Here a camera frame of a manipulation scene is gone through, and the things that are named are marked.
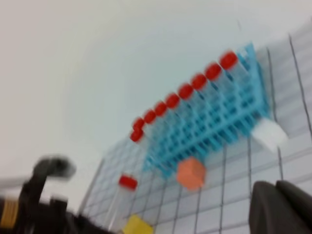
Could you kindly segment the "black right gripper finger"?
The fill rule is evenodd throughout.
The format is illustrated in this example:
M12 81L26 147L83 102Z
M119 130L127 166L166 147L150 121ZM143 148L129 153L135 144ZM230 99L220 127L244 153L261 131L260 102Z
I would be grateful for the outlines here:
M310 234L312 196L292 183L257 181L249 210L252 234Z

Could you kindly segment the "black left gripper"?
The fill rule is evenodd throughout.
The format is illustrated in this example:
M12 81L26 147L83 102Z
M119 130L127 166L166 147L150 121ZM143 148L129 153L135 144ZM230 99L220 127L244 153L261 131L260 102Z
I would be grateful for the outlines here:
M0 232L2 234L105 234L81 214L67 210L67 200L52 198L41 202L46 181L69 180L76 166L62 155L44 156L36 163L30 177L0 180L0 188L21 187L18 197L0 197Z

